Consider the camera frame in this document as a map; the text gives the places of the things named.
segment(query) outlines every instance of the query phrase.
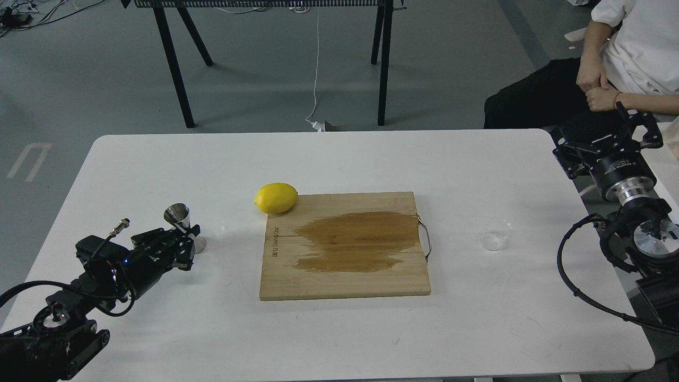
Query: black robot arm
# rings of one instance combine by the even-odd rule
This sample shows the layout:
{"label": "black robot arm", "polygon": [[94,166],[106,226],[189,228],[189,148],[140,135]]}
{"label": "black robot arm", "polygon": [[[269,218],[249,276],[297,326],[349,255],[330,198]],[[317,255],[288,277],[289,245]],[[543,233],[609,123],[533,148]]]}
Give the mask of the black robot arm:
{"label": "black robot arm", "polygon": [[[47,306],[31,323],[0,334],[0,381],[73,378],[109,342],[109,331],[98,331],[96,322],[86,317],[89,312],[98,309],[107,315],[123,315],[165,272],[173,268],[190,270],[200,227],[184,226],[181,219],[166,219],[175,228],[134,235],[132,250],[110,242],[128,220],[122,220],[106,239],[89,236],[78,241],[76,256],[85,272],[68,285],[30,281],[0,296],[2,306],[36,285],[62,288],[45,299]],[[117,302],[127,303],[120,313],[112,311]]]}
{"label": "black robot arm", "polygon": [[[570,179],[588,174],[604,200],[620,204],[607,218],[596,217],[600,249],[613,266],[639,272],[637,285],[657,318],[679,326],[679,226],[668,217],[667,201],[649,194],[657,180],[641,155],[644,148],[662,147],[662,135],[651,113],[629,115],[620,103],[617,109],[622,117],[617,133],[593,142],[564,135],[553,153]],[[646,128],[641,141],[632,138],[638,126]],[[631,264],[613,253],[613,241],[624,245]]]}

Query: table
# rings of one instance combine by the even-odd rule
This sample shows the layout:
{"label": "table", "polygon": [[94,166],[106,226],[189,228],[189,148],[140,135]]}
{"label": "table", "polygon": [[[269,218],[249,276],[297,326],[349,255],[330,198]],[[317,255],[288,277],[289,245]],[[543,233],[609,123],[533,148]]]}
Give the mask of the table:
{"label": "table", "polygon": [[[650,368],[641,328],[575,298],[557,273],[562,235],[587,213],[547,133],[389,131],[121,135],[98,139],[29,273],[70,281],[73,245],[159,226],[182,202],[208,247],[190,272],[166,273],[129,314],[92,312],[111,342],[75,381],[318,381],[545,375]],[[262,302],[266,216],[252,204],[273,181],[301,194],[413,191],[433,252],[430,296]],[[489,217],[514,228],[482,249]],[[633,313],[594,230],[564,252],[583,291]],[[19,295],[5,322],[28,322],[52,290]]]}
{"label": "table", "polygon": [[[132,0],[121,0],[122,5],[127,8]],[[172,43],[170,28],[164,8],[176,8],[186,29],[189,31],[200,56],[205,65],[211,67],[213,60],[208,53],[205,44],[194,24],[189,11],[189,7],[362,7],[376,6],[377,17],[375,18],[375,32],[373,34],[373,49],[370,63],[378,63],[380,53],[380,42],[382,43],[382,62],[380,63],[380,93],[378,97],[378,126],[384,126],[386,115],[386,88],[389,76],[389,54],[391,50],[391,27],[394,14],[394,0],[134,0],[134,4],[139,8],[153,8],[155,22],[158,25],[158,32],[165,50],[172,75],[172,82],[175,85],[179,106],[187,128],[195,127],[194,116],[189,105],[189,97],[186,94],[184,80],[179,69],[179,62],[175,54],[175,46]]]}
{"label": "table", "polygon": [[[659,149],[646,149],[641,153],[657,178],[655,192],[665,199],[672,212],[669,217],[673,222],[679,222],[679,137],[675,136],[679,120],[675,122],[661,122],[658,127],[663,133],[664,145]],[[641,141],[646,129],[638,128],[634,139]]]}

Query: black table leg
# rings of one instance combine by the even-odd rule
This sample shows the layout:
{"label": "black table leg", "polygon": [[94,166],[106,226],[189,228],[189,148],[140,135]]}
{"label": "black table leg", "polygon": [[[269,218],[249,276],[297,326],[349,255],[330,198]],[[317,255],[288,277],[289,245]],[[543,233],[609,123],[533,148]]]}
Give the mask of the black table leg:
{"label": "black table leg", "polygon": [[189,30],[191,38],[194,39],[194,43],[196,44],[203,61],[205,61],[205,65],[211,67],[213,65],[212,58],[210,57],[207,48],[205,48],[203,39],[201,39],[200,34],[198,34],[198,30],[196,29],[196,25],[189,15],[189,11],[187,11],[186,8],[177,8],[177,12],[179,12],[181,20],[184,22],[184,25],[186,25],[186,29]]}
{"label": "black table leg", "polygon": [[382,31],[382,66],[380,68],[380,102],[378,105],[378,126],[384,126],[386,113],[386,84],[389,76],[389,50],[391,48],[391,24],[394,16],[394,0],[387,0],[384,6],[384,30]]}
{"label": "black table leg", "polygon": [[167,57],[168,65],[170,66],[172,81],[175,83],[175,90],[177,91],[181,113],[184,116],[184,123],[187,128],[193,128],[195,127],[194,117],[191,114],[189,97],[186,95],[184,81],[182,80],[181,72],[179,71],[179,62],[177,61],[177,54],[175,54],[175,47],[172,44],[172,37],[170,36],[170,28],[168,27],[168,21],[165,17],[165,10],[163,8],[154,8],[153,14],[155,15],[155,22],[158,24],[160,39],[163,41],[165,57]]}
{"label": "black table leg", "polygon": [[375,35],[373,37],[373,54],[370,63],[377,65],[378,54],[380,53],[380,35],[382,34],[382,23],[384,23],[384,5],[378,6],[378,16],[375,19]]}

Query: jigger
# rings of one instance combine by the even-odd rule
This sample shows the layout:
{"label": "jigger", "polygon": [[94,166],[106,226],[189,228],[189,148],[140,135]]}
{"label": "jigger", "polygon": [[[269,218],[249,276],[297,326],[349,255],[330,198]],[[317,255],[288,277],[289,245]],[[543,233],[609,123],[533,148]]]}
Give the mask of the jigger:
{"label": "jigger", "polygon": [[[189,207],[184,203],[175,203],[169,206],[165,213],[163,213],[165,221],[177,227],[181,232],[186,233],[191,228],[191,220],[189,219]],[[189,237],[194,240],[194,249],[196,254],[203,252],[205,249],[205,238],[195,237],[194,234],[189,234]]]}

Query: wooden cutting board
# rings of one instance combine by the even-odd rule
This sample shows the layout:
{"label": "wooden cutting board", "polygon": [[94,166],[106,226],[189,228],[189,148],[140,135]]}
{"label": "wooden cutting board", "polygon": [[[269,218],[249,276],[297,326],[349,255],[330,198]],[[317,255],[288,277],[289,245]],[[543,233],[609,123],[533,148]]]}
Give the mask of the wooden cutting board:
{"label": "wooden cutting board", "polygon": [[268,217],[261,300],[430,291],[412,192],[299,195]]}

